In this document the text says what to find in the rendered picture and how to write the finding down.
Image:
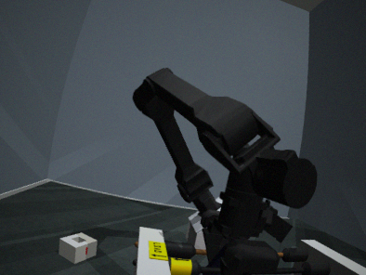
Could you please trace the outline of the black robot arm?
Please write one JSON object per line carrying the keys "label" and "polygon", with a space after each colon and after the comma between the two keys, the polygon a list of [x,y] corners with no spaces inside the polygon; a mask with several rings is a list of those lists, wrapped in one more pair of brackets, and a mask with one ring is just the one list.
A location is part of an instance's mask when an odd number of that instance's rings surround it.
{"label": "black robot arm", "polygon": [[[147,75],[133,102],[155,123],[176,165],[179,193],[185,202],[196,205],[198,216],[221,208],[222,203],[209,191],[214,186],[209,173],[193,161],[174,110],[197,128],[207,152],[229,170],[228,188],[267,199],[267,209],[260,210],[254,230],[264,230],[282,243],[293,226],[278,216],[270,200],[294,209],[307,205],[317,187],[312,162],[292,150],[275,150],[281,138],[245,103],[211,97],[169,68]],[[259,140],[250,146],[257,135]]]}

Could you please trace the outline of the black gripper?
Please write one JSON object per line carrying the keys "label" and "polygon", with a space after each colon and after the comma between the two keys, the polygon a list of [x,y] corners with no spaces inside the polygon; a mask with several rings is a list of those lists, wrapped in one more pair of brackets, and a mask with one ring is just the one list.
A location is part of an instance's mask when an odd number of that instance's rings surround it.
{"label": "black gripper", "polygon": [[280,257],[268,243],[250,241],[259,238],[260,230],[254,230],[260,210],[267,209],[264,197],[226,187],[220,192],[220,211],[203,212],[201,225],[208,263],[224,248],[219,257],[221,275],[253,275],[275,273]]}

